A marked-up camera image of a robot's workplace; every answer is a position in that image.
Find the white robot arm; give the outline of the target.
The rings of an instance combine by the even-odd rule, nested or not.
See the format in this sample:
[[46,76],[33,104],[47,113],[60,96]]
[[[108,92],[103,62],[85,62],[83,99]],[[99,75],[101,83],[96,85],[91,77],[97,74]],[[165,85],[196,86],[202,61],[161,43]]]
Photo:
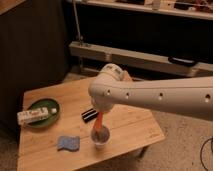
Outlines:
[[124,70],[109,63],[90,83],[88,93],[101,112],[123,104],[213,121],[212,76],[124,81]]

